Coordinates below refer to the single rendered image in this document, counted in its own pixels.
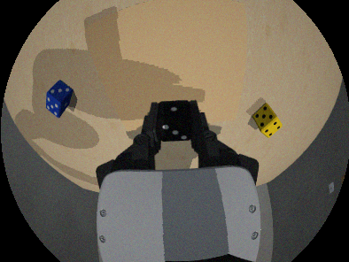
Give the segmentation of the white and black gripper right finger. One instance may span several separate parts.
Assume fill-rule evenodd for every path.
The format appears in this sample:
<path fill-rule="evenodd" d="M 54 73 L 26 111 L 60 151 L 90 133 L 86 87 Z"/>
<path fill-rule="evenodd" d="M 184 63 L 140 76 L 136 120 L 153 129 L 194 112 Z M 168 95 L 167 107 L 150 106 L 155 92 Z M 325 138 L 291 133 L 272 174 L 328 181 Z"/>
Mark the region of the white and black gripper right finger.
<path fill-rule="evenodd" d="M 256 187 L 259 162 L 255 158 L 237 154 L 229 146 L 219 141 L 216 133 L 209 130 L 205 113 L 199 112 L 197 100 L 191 100 L 190 112 L 192 117 L 191 148 L 198 154 L 198 168 L 241 166 L 251 173 Z"/>

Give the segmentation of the tan flat mat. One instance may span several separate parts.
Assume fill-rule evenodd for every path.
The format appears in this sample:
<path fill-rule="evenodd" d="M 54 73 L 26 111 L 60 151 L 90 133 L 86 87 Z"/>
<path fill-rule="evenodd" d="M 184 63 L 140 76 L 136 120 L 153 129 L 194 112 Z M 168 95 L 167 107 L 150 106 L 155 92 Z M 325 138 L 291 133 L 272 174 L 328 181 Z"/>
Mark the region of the tan flat mat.
<path fill-rule="evenodd" d="M 152 0 L 84 29 L 105 91 L 128 132 L 151 103 L 197 100 L 208 123 L 236 120 L 247 50 L 245 6 Z"/>

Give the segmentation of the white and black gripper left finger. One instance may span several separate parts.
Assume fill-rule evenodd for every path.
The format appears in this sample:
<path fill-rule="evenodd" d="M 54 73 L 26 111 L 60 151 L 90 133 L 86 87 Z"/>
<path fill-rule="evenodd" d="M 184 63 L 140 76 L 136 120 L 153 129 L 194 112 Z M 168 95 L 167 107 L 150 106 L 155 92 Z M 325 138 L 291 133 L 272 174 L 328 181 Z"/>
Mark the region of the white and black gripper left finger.
<path fill-rule="evenodd" d="M 118 155 L 116 159 L 97 167 L 96 174 L 99 189 L 104 177 L 112 171 L 121 169 L 155 170 L 155 155 L 159 153 L 161 147 L 157 124 L 158 110 L 159 104 L 151 103 L 150 113 L 145 115 L 143 119 L 142 132 L 134 138 L 133 144 Z"/>

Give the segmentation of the blue die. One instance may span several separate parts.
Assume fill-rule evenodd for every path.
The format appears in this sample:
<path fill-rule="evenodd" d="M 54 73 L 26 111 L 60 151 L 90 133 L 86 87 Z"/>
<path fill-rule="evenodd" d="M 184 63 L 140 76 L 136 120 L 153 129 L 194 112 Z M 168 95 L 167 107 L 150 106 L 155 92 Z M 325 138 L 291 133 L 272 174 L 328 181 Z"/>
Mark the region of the blue die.
<path fill-rule="evenodd" d="M 73 90 L 63 81 L 55 83 L 46 95 L 46 108 L 56 117 L 60 118 L 66 107 L 70 104 Z"/>

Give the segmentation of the yellow die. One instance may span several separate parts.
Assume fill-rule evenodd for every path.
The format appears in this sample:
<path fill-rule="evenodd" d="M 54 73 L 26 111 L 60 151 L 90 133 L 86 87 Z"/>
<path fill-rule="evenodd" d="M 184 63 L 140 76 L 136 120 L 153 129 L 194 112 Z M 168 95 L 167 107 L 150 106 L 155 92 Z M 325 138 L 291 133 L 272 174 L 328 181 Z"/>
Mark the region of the yellow die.
<path fill-rule="evenodd" d="M 268 104 L 264 104 L 252 117 L 260 132 L 268 138 L 283 126 Z"/>

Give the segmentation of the black die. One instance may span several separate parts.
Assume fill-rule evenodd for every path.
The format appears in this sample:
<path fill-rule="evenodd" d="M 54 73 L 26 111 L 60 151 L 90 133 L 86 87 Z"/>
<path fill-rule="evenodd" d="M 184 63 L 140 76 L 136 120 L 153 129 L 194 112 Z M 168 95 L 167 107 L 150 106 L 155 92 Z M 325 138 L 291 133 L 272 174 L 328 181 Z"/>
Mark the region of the black die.
<path fill-rule="evenodd" d="M 190 102 L 160 102 L 157 124 L 162 142 L 189 141 L 192 127 Z"/>

